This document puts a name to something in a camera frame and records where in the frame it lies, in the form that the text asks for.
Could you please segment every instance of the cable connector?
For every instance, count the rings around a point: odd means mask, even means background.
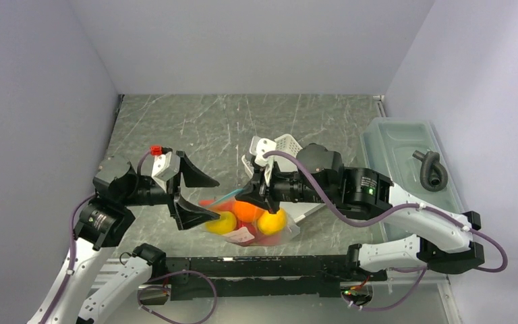
[[[161,145],[152,145],[150,146],[150,154],[157,157],[158,155],[163,154],[163,148]]]

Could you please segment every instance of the translucent plastic container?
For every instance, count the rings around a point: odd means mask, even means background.
[[[429,121],[375,118],[360,136],[360,141],[356,155],[358,166],[369,167],[390,177],[406,191],[441,209],[462,213],[463,206],[451,175],[447,187],[439,192],[429,192],[420,184],[421,162],[412,157],[414,151],[439,152],[440,162],[446,166]],[[411,235],[387,223],[384,224],[384,234],[388,241]]]

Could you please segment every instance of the table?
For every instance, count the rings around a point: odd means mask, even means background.
[[[185,151],[203,172],[218,180],[216,188],[183,188],[193,203],[219,198],[247,181],[241,156],[252,136],[274,139],[291,134],[305,146],[316,142],[338,151],[355,166],[359,135],[378,117],[368,95],[242,94],[126,95],[107,149],[135,165],[150,145]],[[150,158],[142,168],[149,174]],[[372,241],[370,229],[357,229],[323,208],[299,225],[301,234],[275,247],[240,247],[200,227],[178,231],[167,207],[132,207],[136,220],[115,256],[147,242],[170,257],[344,254],[350,244]]]

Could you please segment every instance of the lemon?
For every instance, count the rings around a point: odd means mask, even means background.
[[[287,214],[283,209],[279,209],[276,214],[265,211],[257,220],[257,228],[265,235],[279,233],[287,225]]]
[[[206,229],[214,234],[227,234],[232,232],[237,226],[237,218],[231,211],[220,211],[219,219],[215,221],[207,221]]]

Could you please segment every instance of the gray wall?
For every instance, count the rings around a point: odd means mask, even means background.
[[[518,1],[437,1],[386,99],[434,122],[461,198],[509,252],[503,273],[451,279],[464,322],[518,323]]]
[[[126,94],[384,94],[433,2],[71,0]]]
[[[0,323],[25,323],[49,291],[116,102],[67,1],[0,1]]]

